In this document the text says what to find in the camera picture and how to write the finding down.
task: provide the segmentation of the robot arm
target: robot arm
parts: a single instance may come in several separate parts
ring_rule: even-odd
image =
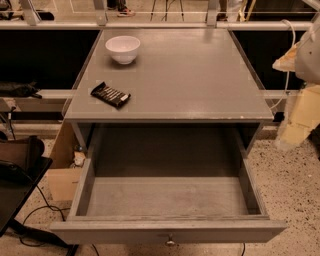
[[[314,24],[301,38],[296,58],[296,76],[320,85],[320,24]]]

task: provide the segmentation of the terrazzo floor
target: terrazzo floor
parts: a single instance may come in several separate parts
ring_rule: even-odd
[[[290,151],[279,151],[275,145],[276,127],[263,129],[249,155],[249,163],[256,184],[272,220],[285,220],[287,229],[266,244],[246,244],[246,256],[318,256],[320,253],[320,161],[319,142],[306,140],[301,146]],[[45,155],[50,153],[53,140],[44,136]],[[71,202],[51,200],[46,177],[40,188],[49,203],[60,208],[70,207]],[[35,190],[26,202],[17,220],[23,221],[27,214],[44,201]],[[54,220],[60,220],[57,212],[43,209],[34,213],[26,225],[49,229]],[[0,255],[66,255],[67,250],[53,245],[28,247],[22,245],[18,237],[8,230],[0,238]],[[220,255],[240,256],[243,244],[188,244],[168,248],[164,245],[104,245],[97,244],[99,255]],[[91,245],[78,248],[76,255],[97,255]]]

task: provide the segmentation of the drawer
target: drawer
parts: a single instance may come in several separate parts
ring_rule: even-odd
[[[267,242],[286,224],[270,220],[239,134],[96,125],[70,214],[51,230],[69,244]]]

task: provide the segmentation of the brown box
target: brown box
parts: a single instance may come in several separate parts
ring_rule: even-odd
[[[71,124],[63,122],[50,154],[53,163],[46,173],[54,201],[73,200],[82,171],[82,168],[70,168],[77,144]]]

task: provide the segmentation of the metal bar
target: metal bar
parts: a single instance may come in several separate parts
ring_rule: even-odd
[[[217,25],[217,6],[218,6],[218,0],[209,0],[208,3],[208,13],[207,13],[207,25],[208,26],[214,26]]]
[[[297,21],[291,22],[296,31],[306,31],[312,26],[312,22]],[[217,28],[242,31],[287,31],[288,25],[281,21],[248,21],[241,22],[218,22]]]
[[[311,6],[313,9],[320,11],[320,1],[319,0],[302,0],[307,5]]]
[[[246,21],[250,20],[251,13],[255,5],[256,5],[256,0],[252,0],[247,17],[246,17]]]
[[[97,24],[99,26],[105,26],[107,23],[105,2],[105,0],[93,0],[94,8],[96,10]]]
[[[296,31],[306,31],[312,26],[310,21],[291,22]],[[1,22],[0,30],[100,30],[112,28],[207,28],[208,23],[107,23],[104,27],[96,23],[63,23],[56,24],[42,21],[37,26],[29,26],[23,22]],[[216,22],[217,28],[243,31],[287,31],[288,26],[281,21],[249,21],[249,22]]]
[[[290,96],[297,96],[299,90],[260,90],[265,100],[287,99]]]
[[[21,0],[20,4],[23,9],[24,18],[27,21],[27,23],[31,26],[36,26],[40,22],[41,18],[35,11],[31,0]]]
[[[42,99],[69,99],[72,98],[75,90],[40,90]]]

